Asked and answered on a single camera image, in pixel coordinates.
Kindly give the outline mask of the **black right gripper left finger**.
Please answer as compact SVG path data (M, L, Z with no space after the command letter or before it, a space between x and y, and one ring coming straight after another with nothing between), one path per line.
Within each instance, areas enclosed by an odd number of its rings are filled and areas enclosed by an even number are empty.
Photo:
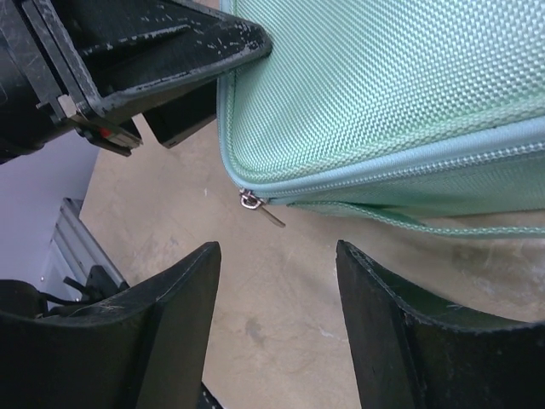
M202 377L221 248L102 299L1 283L4 408L217 408Z

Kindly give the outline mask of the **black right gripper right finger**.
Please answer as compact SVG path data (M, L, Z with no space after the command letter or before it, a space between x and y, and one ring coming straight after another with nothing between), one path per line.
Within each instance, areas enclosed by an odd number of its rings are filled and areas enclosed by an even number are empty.
M346 241L336 272L362 407L543 407L543 323L446 300Z

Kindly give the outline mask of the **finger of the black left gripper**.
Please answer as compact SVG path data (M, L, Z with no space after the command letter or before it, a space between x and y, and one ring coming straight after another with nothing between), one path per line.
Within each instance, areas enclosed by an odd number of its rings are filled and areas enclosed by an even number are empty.
M172 148L216 119L217 81L143 113L157 141Z

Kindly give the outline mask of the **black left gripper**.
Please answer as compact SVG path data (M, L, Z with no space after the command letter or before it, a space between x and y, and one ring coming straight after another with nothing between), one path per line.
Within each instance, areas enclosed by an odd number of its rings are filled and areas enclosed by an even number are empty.
M32 1L1 2L1 163L74 130L128 157L142 144L81 112L84 95ZM103 118L131 117L272 51L265 29L193 1L70 1L67 28L85 70L84 94Z

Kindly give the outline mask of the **mint green medicine case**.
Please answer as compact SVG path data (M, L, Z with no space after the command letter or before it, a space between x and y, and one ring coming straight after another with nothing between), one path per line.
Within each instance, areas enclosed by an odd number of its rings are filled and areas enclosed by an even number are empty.
M272 52L218 83L239 202L480 239L434 217L544 206L541 1L224 1Z

